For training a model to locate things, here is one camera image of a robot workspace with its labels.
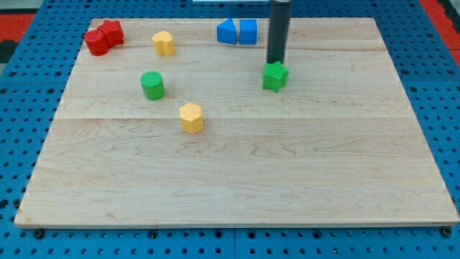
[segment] wooden cutting board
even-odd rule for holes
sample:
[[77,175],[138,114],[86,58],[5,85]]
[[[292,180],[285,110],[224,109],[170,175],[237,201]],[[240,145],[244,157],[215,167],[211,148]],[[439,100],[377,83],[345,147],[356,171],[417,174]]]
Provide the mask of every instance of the wooden cutting board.
[[[262,90],[267,19],[257,45],[217,42],[223,19],[120,21],[124,45],[94,57],[83,44],[19,227],[459,221],[373,19],[292,19],[278,94]],[[155,55],[164,29],[175,56]],[[159,101],[139,84],[150,70],[164,78]],[[195,135],[180,128],[189,101],[203,110]]]

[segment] blue block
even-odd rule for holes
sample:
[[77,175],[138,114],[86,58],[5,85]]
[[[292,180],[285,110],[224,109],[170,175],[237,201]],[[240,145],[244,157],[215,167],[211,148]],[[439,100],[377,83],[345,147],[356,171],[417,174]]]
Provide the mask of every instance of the blue block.
[[236,27],[232,19],[217,25],[217,41],[236,45]]
[[256,19],[239,20],[239,44],[241,45],[257,44],[257,20]]

